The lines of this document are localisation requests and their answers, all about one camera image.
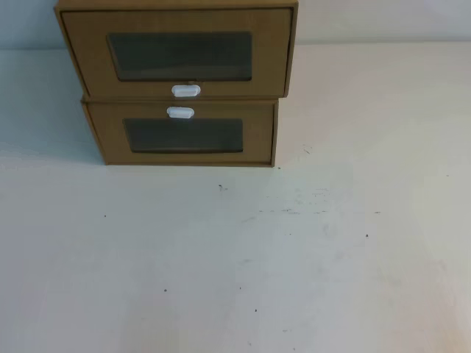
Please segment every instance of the storage box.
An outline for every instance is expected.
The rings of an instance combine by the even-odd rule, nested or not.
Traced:
[[[296,0],[59,0],[56,13],[107,163],[274,165]]]

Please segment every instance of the drawer window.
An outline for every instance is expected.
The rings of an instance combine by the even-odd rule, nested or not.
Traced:
[[[135,153],[242,152],[241,119],[124,119]]]
[[[112,33],[120,81],[250,81],[250,32]]]

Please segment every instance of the drawer pull tab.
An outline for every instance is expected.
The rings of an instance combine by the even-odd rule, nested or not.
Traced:
[[[167,109],[167,114],[170,118],[175,119],[191,119],[194,115],[194,110],[191,108],[170,107]]]
[[[196,97],[201,93],[201,87],[198,85],[174,86],[171,92],[176,97]]]

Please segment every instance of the drawer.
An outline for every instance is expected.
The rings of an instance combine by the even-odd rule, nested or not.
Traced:
[[[287,94],[295,7],[116,11],[112,3],[58,10],[88,96],[174,99],[181,85],[198,86],[201,99]]]
[[[192,118],[174,103],[84,102],[106,163],[273,164],[277,101],[179,101]]]

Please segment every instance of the white wall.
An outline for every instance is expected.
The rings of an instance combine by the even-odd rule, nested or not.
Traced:
[[[0,48],[63,46],[55,1],[1,0]],[[435,39],[471,40],[470,0],[301,0],[301,43]]]

